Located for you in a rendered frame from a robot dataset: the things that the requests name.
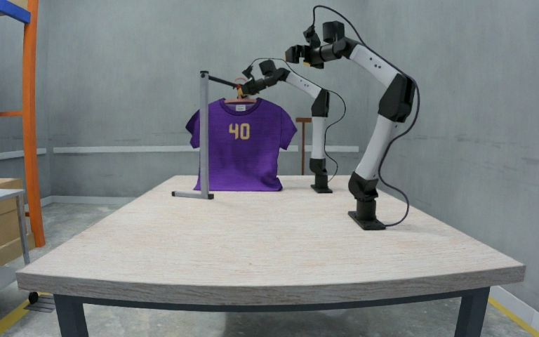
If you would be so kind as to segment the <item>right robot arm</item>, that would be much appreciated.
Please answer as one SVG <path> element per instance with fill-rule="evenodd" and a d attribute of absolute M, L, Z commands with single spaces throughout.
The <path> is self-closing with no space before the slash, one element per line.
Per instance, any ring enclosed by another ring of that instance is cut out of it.
<path fill-rule="evenodd" d="M 268 88 L 276 85 L 278 81 L 285 81 L 316 99 L 311 107 L 313 140 L 310 170 L 315 173 L 314 184 L 311 184 L 311 188 L 318 194 L 332 194 L 333 191 L 328 188 L 324 152 L 326 118 L 329 111 L 330 93 L 283 67 L 276 69 L 273 60 L 265 60 L 259 64 L 259 67 L 262 75 L 266 76 L 263 81 Z"/>

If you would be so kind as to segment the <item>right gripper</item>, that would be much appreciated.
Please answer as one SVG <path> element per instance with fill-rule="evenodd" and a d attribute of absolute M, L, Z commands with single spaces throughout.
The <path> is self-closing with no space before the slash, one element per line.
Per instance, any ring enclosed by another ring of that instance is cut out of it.
<path fill-rule="evenodd" d="M 238 91 L 238 95 L 256 95 L 259 94 L 261 90 L 266 89 L 267 87 L 264 84 L 263 78 L 253 81 L 250 79 L 250 81 L 247 81 Z M 253 93 L 252 93 L 253 92 Z"/>

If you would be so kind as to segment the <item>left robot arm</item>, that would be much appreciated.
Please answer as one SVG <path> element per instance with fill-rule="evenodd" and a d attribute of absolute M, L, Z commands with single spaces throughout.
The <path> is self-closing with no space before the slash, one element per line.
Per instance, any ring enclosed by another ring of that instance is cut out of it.
<path fill-rule="evenodd" d="M 348 189 L 357 200 L 357 210 L 348 215 L 362 230 L 385 230 L 386 225 L 377 219 L 376 200 L 380 165 L 401 123 L 410 115 L 415 94 L 414 83 L 393 68 L 362 43 L 345 37 L 344 23 L 325 22 L 321 56 L 325 61 L 342 56 L 363 67 L 386 87 L 379 102 L 378 119 L 372 138 L 356 171 L 352 172 Z M 337 53 L 337 54 L 336 54 Z M 408 83 L 407 83 L 408 82 Z M 361 201 L 360 201 L 361 200 Z"/>

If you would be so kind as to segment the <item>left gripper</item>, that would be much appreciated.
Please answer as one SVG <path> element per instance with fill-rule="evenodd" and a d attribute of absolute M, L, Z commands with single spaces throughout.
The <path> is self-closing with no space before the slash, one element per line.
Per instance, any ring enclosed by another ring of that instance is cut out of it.
<path fill-rule="evenodd" d="M 295 53 L 296 48 L 296 53 Z M 324 68 L 324 62 L 326 62 L 321 56 L 322 46 L 316 48 L 310 48 L 307 45 L 294 45 L 291 46 L 287 51 L 284 52 L 284 60 L 293 64 L 300 63 L 300 52 L 301 58 L 304 58 L 303 65 L 317 68 L 322 70 Z M 313 65 L 312 65 L 313 64 Z"/>

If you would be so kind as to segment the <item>purple t-shirt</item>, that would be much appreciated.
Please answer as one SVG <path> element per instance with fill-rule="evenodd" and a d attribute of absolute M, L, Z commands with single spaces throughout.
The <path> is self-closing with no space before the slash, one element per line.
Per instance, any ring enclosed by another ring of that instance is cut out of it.
<path fill-rule="evenodd" d="M 257 97 L 256 103 L 208 104 L 209 191 L 275 192 L 279 149 L 287 150 L 297 132 L 280 106 Z M 185 127 L 193 149 L 200 147 L 200 109 Z"/>

